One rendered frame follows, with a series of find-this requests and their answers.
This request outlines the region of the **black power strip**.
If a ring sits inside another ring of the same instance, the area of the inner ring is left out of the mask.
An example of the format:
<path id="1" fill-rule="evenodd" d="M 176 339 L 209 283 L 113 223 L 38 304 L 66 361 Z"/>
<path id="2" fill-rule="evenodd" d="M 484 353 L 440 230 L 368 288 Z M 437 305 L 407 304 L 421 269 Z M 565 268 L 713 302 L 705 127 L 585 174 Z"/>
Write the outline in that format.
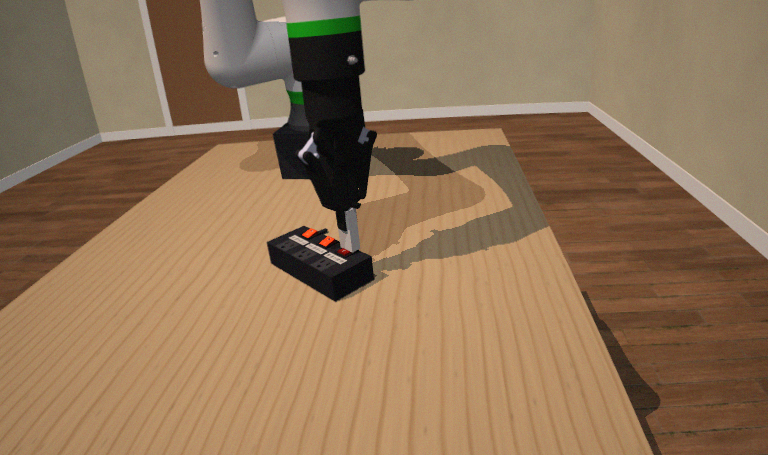
<path id="1" fill-rule="evenodd" d="M 374 280 L 372 256 L 302 226 L 267 242 L 271 264 L 337 301 Z"/>

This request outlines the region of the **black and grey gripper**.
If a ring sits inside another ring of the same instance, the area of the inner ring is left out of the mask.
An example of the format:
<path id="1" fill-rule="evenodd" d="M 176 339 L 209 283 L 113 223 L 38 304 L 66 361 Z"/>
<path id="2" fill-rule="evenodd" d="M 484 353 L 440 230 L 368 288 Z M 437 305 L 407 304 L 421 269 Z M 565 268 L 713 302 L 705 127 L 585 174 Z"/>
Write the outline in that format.
<path id="1" fill-rule="evenodd" d="M 359 76 L 301 85 L 309 141 L 295 156 L 305 166 L 322 206 L 336 212 L 341 248 L 353 253 L 360 249 L 356 209 L 366 197 L 377 133 L 363 127 L 360 118 Z"/>

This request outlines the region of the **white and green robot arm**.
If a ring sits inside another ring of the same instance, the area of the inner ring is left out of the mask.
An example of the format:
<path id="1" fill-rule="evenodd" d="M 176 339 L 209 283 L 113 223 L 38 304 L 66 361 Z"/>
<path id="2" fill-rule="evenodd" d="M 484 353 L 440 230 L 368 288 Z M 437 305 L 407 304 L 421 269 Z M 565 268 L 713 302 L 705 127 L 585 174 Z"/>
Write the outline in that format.
<path id="1" fill-rule="evenodd" d="M 285 17 L 258 21 L 253 0 L 200 0 L 206 69 L 234 89 L 283 79 L 289 128 L 309 131 L 301 82 L 337 82 L 365 72 L 363 1 L 370 0 L 282 0 Z"/>

